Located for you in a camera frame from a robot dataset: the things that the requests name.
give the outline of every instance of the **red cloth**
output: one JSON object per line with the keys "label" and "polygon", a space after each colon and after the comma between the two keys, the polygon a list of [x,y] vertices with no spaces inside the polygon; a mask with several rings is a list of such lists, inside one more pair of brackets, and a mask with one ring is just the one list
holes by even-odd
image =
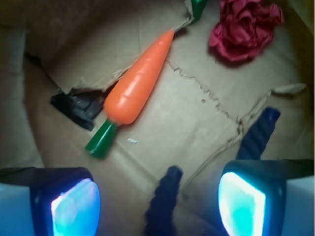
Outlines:
{"label": "red cloth", "polygon": [[209,46],[230,61],[254,58],[273,39],[273,29],[284,23],[275,4],[261,0],[221,0],[220,22],[211,31]]}

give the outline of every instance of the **white speck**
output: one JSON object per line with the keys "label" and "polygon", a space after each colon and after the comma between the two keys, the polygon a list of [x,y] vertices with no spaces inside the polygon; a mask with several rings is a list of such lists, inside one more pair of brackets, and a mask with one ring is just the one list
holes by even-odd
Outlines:
{"label": "white speck", "polygon": [[138,143],[137,140],[134,140],[134,139],[132,139],[132,138],[128,138],[128,139],[127,139],[127,142],[129,142],[129,143],[131,143],[131,144],[136,144],[136,143]]}

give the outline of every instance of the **plastic carrot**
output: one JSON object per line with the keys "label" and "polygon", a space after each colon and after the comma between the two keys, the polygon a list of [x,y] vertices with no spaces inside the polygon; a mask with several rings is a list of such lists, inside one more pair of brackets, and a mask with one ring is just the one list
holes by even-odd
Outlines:
{"label": "plastic carrot", "polygon": [[108,119],[86,146],[92,156],[104,157],[114,141],[118,125],[130,124],[138,117],[157,81],[173,37],[172,30],[163,34],[109,93],[104,102]]}

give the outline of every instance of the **black object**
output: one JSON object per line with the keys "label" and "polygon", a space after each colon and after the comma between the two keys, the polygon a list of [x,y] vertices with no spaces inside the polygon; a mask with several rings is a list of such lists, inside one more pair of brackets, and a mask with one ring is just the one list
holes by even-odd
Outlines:
{"label": "black object", "polygon": [[260,160],[270,136],[275,130],[280,111],[267,107],[258,120],[250,127],[242,140],[236,159]]}
{"label": "black object", "polygon": [[281,235],[284,222],[286,182],[314,175],[314,160],[234,160],[222,175],[234,172],[266,196],[264,236]]}
{"label": "black object", "polygon": [[33,226],[37,236],[53,236],[51,202],[85,178],[93,180],[85,168],[6,168],[0,182],[30,188]]}
{"label": "black object", "polygon": [[173,210],[177,202],[179,182],[182,171],[177,166],[168,168],[166,176],[160,180],[150,208],[145,214],[147,225],[146,236],[174,236],[176,229],[173,224]]}
{"label": "black object", "polygon": [[77,125],[93,130],[93,119],[103,109],[106,94],[100,90],[76,90],[69,94],[62,91],[51,98],[50,103]]}

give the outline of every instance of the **blue light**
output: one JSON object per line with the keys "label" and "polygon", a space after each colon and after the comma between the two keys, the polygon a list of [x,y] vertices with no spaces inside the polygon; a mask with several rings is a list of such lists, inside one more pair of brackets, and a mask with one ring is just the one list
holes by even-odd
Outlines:
{"label": "blue light", "polygon": [[219,209],[223,225],[231,236],[261,236],[266,196],[233,172],[219,183]]}
{"label": "blue light", "polygon": [[54,236],[93,236],[100,216],[98,186],[86,178],[51,202]]}

